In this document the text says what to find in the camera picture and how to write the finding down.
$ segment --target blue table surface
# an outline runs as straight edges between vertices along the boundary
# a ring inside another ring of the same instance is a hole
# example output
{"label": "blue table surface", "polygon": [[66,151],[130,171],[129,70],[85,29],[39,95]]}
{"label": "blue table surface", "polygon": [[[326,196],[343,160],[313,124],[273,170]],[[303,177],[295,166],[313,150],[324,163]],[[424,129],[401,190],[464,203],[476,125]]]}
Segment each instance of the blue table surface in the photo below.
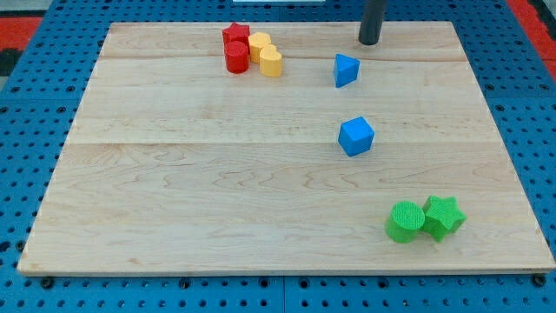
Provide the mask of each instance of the blue table surface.
{"label": "blue table surface", "polygon": [[[357,21],[363,3],[55,0],[0,94],[0,312],[554,311],[553,273],[148,279],[17,273],[20,250],[111,22]],[[554,252],[556,85],[507,4],[390,0],[386,19],[453,22]]]}

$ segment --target wooden cutting board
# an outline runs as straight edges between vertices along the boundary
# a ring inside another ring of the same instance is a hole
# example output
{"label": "wooden cutting board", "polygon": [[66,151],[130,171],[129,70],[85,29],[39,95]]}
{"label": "wooden cutting board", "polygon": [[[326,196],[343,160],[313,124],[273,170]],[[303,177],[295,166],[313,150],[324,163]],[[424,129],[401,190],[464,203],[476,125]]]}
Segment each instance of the wooden cutting board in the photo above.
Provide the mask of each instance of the wooden cutting board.
{"label": "wooden cutting board", "polygon": [[[226,71],[228,23],[114,23],[19,263],[28,276],[420,275],[555,267],[450,23],[252,23],[283,75]],[[361,60],[334,87],[334,55]],[[373,149],[348,157],[364,116]],[[456,196],[443,243],[395,203]]]}

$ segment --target blue block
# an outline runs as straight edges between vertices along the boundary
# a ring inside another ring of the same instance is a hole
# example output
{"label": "blue block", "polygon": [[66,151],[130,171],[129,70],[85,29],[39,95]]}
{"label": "blue block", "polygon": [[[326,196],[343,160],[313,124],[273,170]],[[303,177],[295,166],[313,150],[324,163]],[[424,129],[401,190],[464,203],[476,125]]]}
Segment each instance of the blue block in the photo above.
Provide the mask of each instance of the blue block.
{"label": "blue block", "polygon": [[374,130],[365,118],[357,117],[341,124],[338,143],[348,156],[356,156],[371,149]]}
{"label": "blue block", "polygon": [[360,61],[352,57],[336,54],[334,60],[334,80],[336,88],[353,82],[359,73]]}

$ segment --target yellow heart block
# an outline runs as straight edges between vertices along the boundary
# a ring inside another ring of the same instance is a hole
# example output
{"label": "yellow heart block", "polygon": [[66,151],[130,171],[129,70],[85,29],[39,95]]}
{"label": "yellow heart block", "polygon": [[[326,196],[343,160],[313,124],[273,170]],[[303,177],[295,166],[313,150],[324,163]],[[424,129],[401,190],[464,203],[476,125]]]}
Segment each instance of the yellow heart block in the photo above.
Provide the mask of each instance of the yellow heart block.
{"label": "yellow heart block", "polygon": [[255,34],[249,36],[249,50],[251,51],[251,62],[259,63],[259,55],[261,54],[262,48],[268,46],[272,42],[270,41],[270,35],[263,32],[256,32]]}
{"label": "yellow heart block", "polygon": [[276,46],[270,44],[261,50],[260,70],[266,77],[278,77],[281,75],[281,53]]}

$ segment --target black pole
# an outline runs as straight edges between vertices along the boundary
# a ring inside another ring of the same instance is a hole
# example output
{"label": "black pole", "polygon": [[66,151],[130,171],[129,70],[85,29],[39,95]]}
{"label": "black pole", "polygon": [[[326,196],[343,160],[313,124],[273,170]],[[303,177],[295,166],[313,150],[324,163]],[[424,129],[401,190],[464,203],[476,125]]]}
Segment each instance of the black pole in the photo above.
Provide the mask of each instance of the black pole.
{"label": "black pole", "polygon": [[387,0],[367,0],[365,3],[359,28],[359,41],[361,43],[373,45],[379,42],[386,3]]}

